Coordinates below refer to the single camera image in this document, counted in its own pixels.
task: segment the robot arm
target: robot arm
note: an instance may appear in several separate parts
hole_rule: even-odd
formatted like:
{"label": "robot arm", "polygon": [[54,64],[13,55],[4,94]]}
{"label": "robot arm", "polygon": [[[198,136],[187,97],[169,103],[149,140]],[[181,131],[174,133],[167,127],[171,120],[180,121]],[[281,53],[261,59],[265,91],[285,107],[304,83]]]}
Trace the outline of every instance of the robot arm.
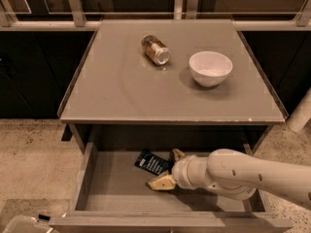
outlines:
{"label": "robot arm", "polygon": [[175,163],[170,180],[181,188],[204,188],[237,200],[250,198],[258,188],[311,208],[311,167],[261,160],[235,150],[185,156]]}

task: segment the black wall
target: black wall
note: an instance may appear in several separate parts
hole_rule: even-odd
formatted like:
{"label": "black wall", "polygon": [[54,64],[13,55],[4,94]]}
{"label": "black wall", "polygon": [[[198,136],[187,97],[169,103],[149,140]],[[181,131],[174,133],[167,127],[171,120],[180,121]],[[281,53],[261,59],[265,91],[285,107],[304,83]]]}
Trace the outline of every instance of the black wall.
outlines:
{"label": "black wall", "polygon": [[0,32],[0,117],[57,117],[92,32]]}
{"label": "black wall", "polygon": [[243,32],[288,113],[311,86],[311,32]]}

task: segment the black pouch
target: black pouch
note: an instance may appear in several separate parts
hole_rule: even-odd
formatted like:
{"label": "black pouch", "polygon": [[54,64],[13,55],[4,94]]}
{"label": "black pouch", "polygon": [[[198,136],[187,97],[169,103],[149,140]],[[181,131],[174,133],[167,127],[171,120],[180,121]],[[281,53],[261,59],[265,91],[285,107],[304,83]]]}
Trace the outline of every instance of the black pouch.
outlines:
{"label": "black pouch", "polygon": [[162,159],[151,153],[149,150],[142,150],[137,160],[135,161],[135,166],[144,169],[152,174],[159,175],[164,171],[171,171],[174,162]]}

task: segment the drawer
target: drawer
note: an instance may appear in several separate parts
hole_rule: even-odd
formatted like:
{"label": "drawer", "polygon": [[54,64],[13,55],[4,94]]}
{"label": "drawer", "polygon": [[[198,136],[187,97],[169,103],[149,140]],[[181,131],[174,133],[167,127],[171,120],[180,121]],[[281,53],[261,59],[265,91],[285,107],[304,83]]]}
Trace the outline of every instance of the drawer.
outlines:
{"label": "drawer", "polygon": [[236,201],[202,189],[148,188],[146,181],[154,175],[134,166],[142,148],[149,145],[167,159],[174,144],[188,154],[205,155],[210,148],[242,142],[243,132],[237,128],[213,128],[209,138],[211,130],[92,126],[69,211],[66,217],[53,217],[50,225],[59,232],[284,232],[291,228],[288,219],[269,212],[261,191],[247,201]]}

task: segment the floor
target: floor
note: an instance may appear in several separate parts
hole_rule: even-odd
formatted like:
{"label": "floor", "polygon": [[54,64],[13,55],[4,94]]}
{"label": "floor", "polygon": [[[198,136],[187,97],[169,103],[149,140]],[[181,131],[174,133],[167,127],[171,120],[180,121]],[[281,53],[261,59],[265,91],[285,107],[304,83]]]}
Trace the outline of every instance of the floor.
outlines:
{"label": "floor", "polygon": [[[62,216],[82,161],[74,139],[52,119],[0,119],[0,232],[17,215]],[[311,121],[299,133],[274,126],[256,156],[311,166]],[[290,233],[311,232],[311,212],[268,194],[272,211],[290,218]]]}

